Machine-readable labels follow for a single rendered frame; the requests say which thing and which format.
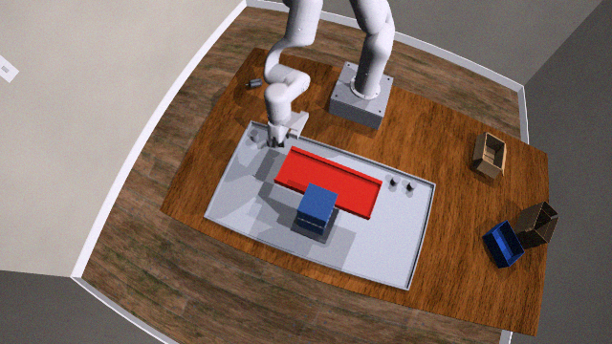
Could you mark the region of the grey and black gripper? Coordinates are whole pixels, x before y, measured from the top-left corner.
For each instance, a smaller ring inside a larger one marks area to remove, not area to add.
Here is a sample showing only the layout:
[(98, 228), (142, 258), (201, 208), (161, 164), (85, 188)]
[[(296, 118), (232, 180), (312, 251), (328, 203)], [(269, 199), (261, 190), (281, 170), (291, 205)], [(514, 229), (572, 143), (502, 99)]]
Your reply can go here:
[[(283, 125), (283, 124), (282, 124)], [(268, 139), (273, 140), (272, 147), (275, 148), (283, 147), (284, 148), (284, 137), (289, 138), (289, 128), (284, 127), (282, 125), (272, 124), (270, 121), (268, 122)]]

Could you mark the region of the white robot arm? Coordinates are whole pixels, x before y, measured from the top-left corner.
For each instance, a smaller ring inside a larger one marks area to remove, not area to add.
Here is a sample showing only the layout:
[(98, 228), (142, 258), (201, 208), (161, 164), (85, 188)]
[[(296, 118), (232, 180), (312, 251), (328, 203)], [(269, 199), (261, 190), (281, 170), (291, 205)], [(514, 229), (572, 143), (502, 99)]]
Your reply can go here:
[[(269, 50), (263, 77), (269, 86), (264, 99), (268, 120), (291, 128), (290, 137), (298, 139), (309, 113), (291, 111), (291, 102), (305, 92), (310, 77), (278, 63), (285, 48), (313, 44), (323, 0), (282, 0), (289, 7), (285, 35)], [(373, 99), (380, 93), (380, 80), (391, 54), (394, 22), (386, 0), (349, 0), (360, 28), (366, 32), (357, 74), (350, 81), (352, 93), (361, 99)], [(386, 19), (386, 20), (385, 20)], [(355, 81), (355, 82), (354, 82)], [(281, 82), (281, 83), (279, 83)], [(379, 85), (379, 86), (378, 86)], [(286, 123), (286, 124), (285, 124)]]

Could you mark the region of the blue open bin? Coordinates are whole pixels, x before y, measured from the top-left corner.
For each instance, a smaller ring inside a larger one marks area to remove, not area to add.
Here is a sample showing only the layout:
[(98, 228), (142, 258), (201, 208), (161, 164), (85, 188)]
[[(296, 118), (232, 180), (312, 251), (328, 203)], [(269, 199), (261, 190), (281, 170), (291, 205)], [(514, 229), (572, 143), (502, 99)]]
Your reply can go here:
[(525, 253), (508, 220), (497, 224), (482, 237), (499, 269), (510, 267)]

